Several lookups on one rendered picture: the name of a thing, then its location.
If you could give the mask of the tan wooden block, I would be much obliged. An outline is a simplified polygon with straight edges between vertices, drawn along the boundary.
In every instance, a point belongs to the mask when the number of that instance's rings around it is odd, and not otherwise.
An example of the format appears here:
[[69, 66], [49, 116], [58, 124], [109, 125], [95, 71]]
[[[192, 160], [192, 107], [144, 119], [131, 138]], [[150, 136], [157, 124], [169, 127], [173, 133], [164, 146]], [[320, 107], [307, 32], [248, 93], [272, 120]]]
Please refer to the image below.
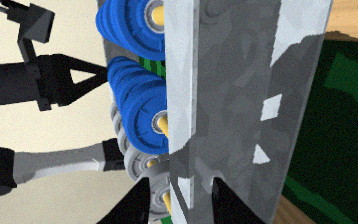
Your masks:
[[358, 0], [334, 0], [324, 40], [358, 42]]

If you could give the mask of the brown wooden bar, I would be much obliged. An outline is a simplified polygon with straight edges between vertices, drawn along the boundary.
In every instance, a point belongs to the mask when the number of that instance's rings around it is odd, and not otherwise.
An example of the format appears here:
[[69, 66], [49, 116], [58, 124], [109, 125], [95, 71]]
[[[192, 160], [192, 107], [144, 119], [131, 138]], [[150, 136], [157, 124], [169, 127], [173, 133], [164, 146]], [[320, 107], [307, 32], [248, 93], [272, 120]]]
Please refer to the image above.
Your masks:
[[272, 224], [316, 224], [282, 194]]

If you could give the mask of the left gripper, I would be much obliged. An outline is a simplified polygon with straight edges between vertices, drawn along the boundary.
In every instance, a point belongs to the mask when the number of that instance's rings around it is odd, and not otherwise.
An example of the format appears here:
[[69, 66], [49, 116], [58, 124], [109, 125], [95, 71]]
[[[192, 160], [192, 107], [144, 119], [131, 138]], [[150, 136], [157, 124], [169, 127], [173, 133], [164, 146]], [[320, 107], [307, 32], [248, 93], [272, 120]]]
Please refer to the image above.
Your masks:
[[[61, 53], [36, 56], [32, 40], [23, 37], [28, 14], [9, 5], [7, 20], [20, 24], [17, 44], [24, 62], [0, 64], [0, 105], [36, 101], [36, 97], [40, 112], [48, 111], [52, 104], [68, 106], [108, 82], [104, 66]], [[70, 70], [96, 75], [74, 83]]]

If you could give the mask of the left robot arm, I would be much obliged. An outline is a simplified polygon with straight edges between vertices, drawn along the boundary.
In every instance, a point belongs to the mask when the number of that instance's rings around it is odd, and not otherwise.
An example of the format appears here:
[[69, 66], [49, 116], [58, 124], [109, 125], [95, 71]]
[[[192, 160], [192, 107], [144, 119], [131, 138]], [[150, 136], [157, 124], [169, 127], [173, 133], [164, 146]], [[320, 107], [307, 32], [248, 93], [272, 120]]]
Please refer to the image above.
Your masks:
[[[23, 37], [48, 43], [55, 13], [30, 3]], [[11, 151], [10, 151], [11, 150]], [[0, 147], [0, 196], [18, 184], [80, 170], [126, 170], [117, 138], [87, 147], [51, 152], [15, 152]]]

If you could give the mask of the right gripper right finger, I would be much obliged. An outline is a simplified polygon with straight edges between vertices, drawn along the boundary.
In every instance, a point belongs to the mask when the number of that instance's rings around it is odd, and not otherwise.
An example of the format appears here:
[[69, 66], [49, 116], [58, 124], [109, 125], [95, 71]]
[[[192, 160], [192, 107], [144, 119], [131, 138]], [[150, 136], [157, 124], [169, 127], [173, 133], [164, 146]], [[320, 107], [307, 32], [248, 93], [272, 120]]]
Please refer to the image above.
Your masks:
[[214, 224], [266, 224], [220, 178], [213, 178]]

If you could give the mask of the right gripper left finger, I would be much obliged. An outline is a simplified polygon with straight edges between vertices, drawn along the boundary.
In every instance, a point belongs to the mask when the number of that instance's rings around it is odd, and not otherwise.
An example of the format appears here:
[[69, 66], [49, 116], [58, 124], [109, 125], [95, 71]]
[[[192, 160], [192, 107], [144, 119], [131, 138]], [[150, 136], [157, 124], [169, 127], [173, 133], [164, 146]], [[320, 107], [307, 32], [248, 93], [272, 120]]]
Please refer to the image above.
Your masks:
[[150, 202], [149, 177], [143, 177], [96, 224], [148, 224]]

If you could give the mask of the blue wheel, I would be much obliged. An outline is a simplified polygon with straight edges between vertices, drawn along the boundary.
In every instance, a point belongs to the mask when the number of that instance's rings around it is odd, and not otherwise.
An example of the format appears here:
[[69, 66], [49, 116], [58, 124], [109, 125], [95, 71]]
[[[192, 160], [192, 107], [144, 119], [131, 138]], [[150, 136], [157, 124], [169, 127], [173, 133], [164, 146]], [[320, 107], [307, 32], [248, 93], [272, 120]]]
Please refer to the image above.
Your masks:
[[131, 144], [148, 154], [169, 152], [168, 138], [158, 125], [164, 116], [167, 116], [166, 80], [153, 80], [137, 87], [122, 109], [122, 124]]
[[128, 74], [138, 71], [138, 70], [147, 70], [146, 68], [140, 66], [140, 65], [127, 65], [119, 69], [116, 74], [114, 75], [113, 81], [112, 81], [112, 89], [114, 95], [116, 94], [116, 89], [120, 83], [120, 81]]
[[[123, 66], [130, 65], [130, 64], [140, 65], [138, 62], [136, 62], [132, 59], [120, 59], [111, 65], [111, 67], [108, 71], [108, 82], [109, 82], [111, 88], [112, 88], [112, 80], [113, 80], [115, 73]], [[140, 66], [142, 66], [142, 65], [140, 65]]]
[[165, 79], [158, 74], [147, 70], [139, 70], [132, 72], [122, 79], [116, 90], [116, 104], [121, 116], [124, 103], [128, 96], [131, 94], [131, 92], [135, 90], [138, 86], [153, 80]]
[[124, 56], [117, 56], [117, 57], [114, 57], [113, 59], [111, 59], [107, 65], [107, 68], [106, 70], [109, 70], [110, 66], [117, 60], [119, 59], [123, 59], [123, 58], [127, 58], [127, 57], [124, 57]]

